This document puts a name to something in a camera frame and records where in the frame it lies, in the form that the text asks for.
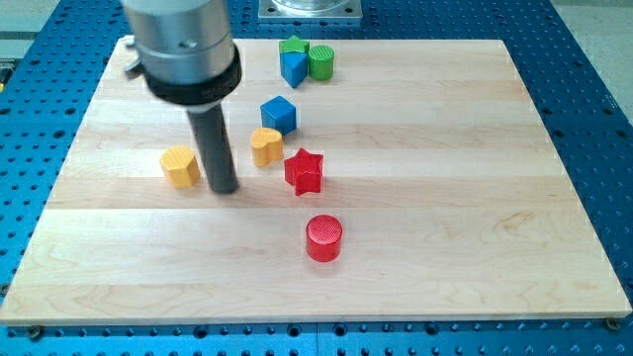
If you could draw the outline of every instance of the yellow heart block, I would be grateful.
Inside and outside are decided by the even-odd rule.
[[[192,187],[200,178],[196,155],[184,145],[167,148],[160,156],[160,166],[174,188]]]
[[[284,141],[281,133],[268,128],[257,128],[250,138],[253,163],[264,167],[268,163],[284,158]]]

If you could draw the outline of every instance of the red block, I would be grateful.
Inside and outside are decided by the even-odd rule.
[[[343,225],[335,217],[320,215],[312,218],[306,226],[308,255],[318,262],[329,262],[340,253]]]
[[[300,148],[294,157],[284,161],[286,182],[295,186],[295,195],[306,192],[320,192],[323,176],[323,155],[312,154]]]

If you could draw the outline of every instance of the red cylinder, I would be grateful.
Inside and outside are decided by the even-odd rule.
[[[340,253],[343,225],[335,217],[320,215],[310,219],[306,234],[306,251],[313,260],[329,262]]]

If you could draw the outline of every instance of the red star block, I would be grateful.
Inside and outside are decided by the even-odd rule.
[[[284,161],[286,182],[295,186],[295,195],[306,192],[320,192],[320,180],[323,176],[323,155],[312,154],[303,148],[294,157]]]

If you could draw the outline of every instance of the green cylinder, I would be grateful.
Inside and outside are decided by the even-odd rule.
[[[314,80],[327,80],[334,75],[334,49],[316,45],[308,52],[308,74]]]

